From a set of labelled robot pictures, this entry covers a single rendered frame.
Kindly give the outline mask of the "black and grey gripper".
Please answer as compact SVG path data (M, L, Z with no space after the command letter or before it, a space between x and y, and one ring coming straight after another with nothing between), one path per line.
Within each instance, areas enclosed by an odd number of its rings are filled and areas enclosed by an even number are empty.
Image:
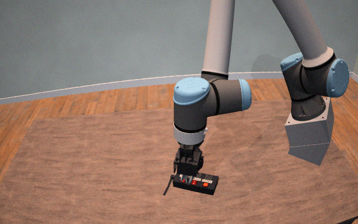
M191 181L197 176L198 171L203 167L204 163L204 157L201 155L202 151L200 148L195 149L195 147L199 146L201 142L195 145L185 145L179 142L178 144L180 147L174 159L174 173L177 165L177 174L181 175L181 182L184 179L187 183L191 183Z

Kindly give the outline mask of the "black power strip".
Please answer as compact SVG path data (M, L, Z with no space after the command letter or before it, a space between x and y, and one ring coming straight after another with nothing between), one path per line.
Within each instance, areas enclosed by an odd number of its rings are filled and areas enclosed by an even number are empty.
M218 176L198 172L197 176L191 183L186 183L185 180L181 182L181 175L176 173L176 175L170 176L169 184L166 187L166 192L170 186L171 181L173 180L173 187L214 195L218 179Z

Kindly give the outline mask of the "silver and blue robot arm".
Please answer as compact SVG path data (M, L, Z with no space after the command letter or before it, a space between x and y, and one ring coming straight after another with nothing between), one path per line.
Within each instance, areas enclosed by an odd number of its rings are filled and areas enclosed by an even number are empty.
M280 63L292 100L292 118L312 120L326 109L322 96L338 98L345 93L349 84L348 66L326 46L304 0L272 1L301 51ZM174 138L179 143L202 144L208 131L207 117L251 106L247 81L228 80L234 5L235 0L211 0L201 78L185 78L175 85Z

